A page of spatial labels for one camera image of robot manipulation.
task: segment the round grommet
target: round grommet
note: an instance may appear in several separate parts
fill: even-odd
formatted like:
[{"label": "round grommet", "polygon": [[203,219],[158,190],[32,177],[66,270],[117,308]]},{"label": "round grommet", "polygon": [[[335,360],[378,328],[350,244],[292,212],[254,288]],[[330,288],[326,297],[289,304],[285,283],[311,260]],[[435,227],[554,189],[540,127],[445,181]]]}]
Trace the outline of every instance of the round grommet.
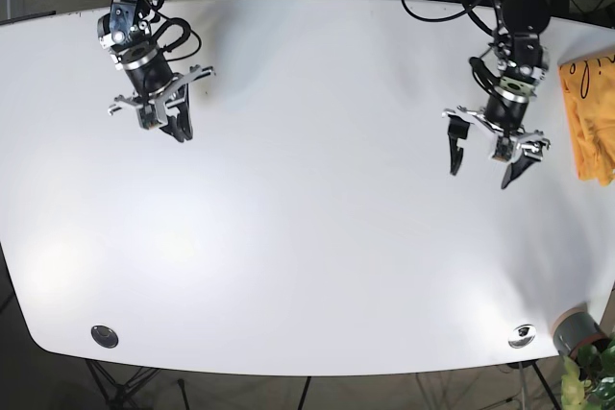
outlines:
[{"label": "round grommet", "polygon": [[535,326],[518,326],[508,337],[508,344],[516,350],[527,346],[536,337]]},{"label": "round grommet", "polygon": [[93,326],[91,334],[94,341],[103,348],[115,348],[119,341],[117,334],[108,326]]}]

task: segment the potted plant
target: potted plant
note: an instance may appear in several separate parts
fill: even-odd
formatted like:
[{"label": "potted plant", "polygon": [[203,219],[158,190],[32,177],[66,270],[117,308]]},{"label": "potted plant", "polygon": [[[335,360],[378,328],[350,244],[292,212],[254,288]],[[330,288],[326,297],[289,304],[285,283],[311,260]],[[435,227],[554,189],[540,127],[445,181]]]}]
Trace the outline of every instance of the potted plant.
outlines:
[{"label": "potted plant", "polygon": [[563,410],[615,409],[615,340],[583,308],[561,316],[553,343],[564,358]]}]

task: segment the floor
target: floor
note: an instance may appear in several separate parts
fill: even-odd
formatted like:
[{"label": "floor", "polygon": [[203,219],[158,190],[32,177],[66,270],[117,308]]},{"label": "floor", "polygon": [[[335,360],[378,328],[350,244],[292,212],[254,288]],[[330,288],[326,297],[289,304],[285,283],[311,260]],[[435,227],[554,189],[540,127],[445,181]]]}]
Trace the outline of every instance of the floor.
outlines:
[{"label": "floor", "polygon": [[[73,12],[105,7],[110,0],[24,0],[24,13],[55,10]],[[591,5],[597,0],[585,0]],[[0,301],[10,293],[8,279],[0,269]],[[603,327],[615,326],[615,301],[607,308]],[[559,359],[539,361],[553,391],[559,389]],[[109,364],[118,381],[127,379],[134,368]],[[194,374],[164,371],[143,389],[138,402],[157,410],[183,408],[178,378],[186,381],[192,409],[276,410],[294,409],[305,380],[289,377],[260,377]],[[527,372],[531,409],[551,409],[535,374]],[[519,375],[507,366],[432,374],[314,378],[305,409],[402,410],[521,408]],[[97,410],[104,402],[97,392],[83,359],[41,350],[31,339],[17,301],[0,317],[0,401],[3,408],[48,410]]]}]

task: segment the orange cloth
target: orange cloth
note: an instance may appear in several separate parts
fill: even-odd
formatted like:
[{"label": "orange cloth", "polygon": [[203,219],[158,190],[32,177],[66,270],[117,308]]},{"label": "orange cloth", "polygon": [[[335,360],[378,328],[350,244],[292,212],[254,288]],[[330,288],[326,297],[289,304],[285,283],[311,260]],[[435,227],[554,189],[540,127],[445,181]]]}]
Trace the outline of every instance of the orange cloth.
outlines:
[{"label": "orange cloth", "polygon": [[578,177],[609,185],[615,175],[615,56],[559,66]]}]

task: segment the white table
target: white table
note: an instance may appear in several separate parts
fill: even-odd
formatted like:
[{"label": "white table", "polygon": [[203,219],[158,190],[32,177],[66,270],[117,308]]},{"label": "white table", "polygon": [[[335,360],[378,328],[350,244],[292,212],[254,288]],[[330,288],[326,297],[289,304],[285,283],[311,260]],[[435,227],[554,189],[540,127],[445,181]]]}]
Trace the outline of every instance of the white table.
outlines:
[{"label": "white table", "polygon": [[[423,15],[459,6],[412,2]],[[615,279],[615,189],[577,179],[554,69],[526,116],[553,142],[506,190],[475,130],[449,175],[444,107],[486,95],[468,18],[398,0],[191,0],[214,65],[181,145],[108,117],[132,87],[105,11],[0,28],[0,241],[44,349],[231,374],[395,374],[554,355],[548,332]],[[481,11],[492,20],[491,11]],[[615,33],[554,20],[557,62]],[[183,54],[186,49],[178,50]],[[507,342],[522,324],[529,346]],[[92,326],[119,345],[98,346]]]}]

